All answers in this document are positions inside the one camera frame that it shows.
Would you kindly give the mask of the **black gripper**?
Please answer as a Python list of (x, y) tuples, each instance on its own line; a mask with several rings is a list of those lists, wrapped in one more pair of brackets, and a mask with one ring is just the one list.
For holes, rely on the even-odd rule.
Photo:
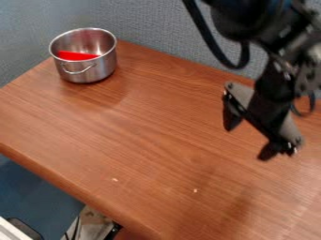
[(246, 120), (268, 139), (256, 158), (267, 161), (278, 154), (291, 156), (302, 147), (303, 136), (294, 124), (288, 102), (275, 102), (242, 83), (225, 82), (223, 127), (232, 131)]

